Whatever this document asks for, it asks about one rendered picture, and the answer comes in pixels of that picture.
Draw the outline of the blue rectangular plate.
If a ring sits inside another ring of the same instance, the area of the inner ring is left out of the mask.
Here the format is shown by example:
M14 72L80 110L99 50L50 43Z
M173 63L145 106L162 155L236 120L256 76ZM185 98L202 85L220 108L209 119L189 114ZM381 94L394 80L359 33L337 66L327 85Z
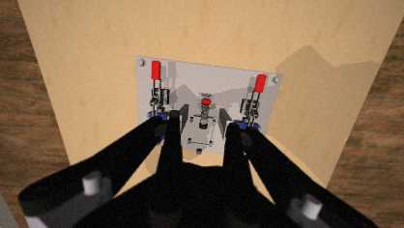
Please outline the blue rectangular plate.
M245 129L245 127L247 126L247 123L244 123L243 121L234 120L234 123L238 124L242 129ZM254 123L253 127L258 129L259 125L257 123Z

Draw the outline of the blue metal block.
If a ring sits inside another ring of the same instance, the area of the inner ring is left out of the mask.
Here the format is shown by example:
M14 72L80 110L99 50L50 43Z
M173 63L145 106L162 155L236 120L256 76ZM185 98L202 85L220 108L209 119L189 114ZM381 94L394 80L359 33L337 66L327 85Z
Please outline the blue metal block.
M167 120L167 115L169 114L169 112L165 112L163 111L162 113L159 113L159 116L162 117L163 120ZM150 112L150 118L152 117L152 111ZM161 138L164 140L165 135Z

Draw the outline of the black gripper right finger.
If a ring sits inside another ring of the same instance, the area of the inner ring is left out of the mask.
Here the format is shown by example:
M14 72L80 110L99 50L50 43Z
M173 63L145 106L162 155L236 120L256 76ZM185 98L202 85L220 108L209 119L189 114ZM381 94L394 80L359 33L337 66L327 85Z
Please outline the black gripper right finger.
M249 161L275 205L302 228L379 228L314 182L257 128L240 128L224 108L219 109L217 123L225 141L222 164L225 166L222 202L225 228L260 226L263 209Z

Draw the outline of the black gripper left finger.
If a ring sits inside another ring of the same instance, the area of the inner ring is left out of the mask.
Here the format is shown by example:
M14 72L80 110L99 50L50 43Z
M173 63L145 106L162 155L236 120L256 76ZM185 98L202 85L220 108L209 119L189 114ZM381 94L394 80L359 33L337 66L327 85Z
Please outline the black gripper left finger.
M188 106L154 116L101 151L25 187L18 202L29 228L72 228L86 214L111 200L164 137L149 193L152 228L176 228L186 202L181 134Z

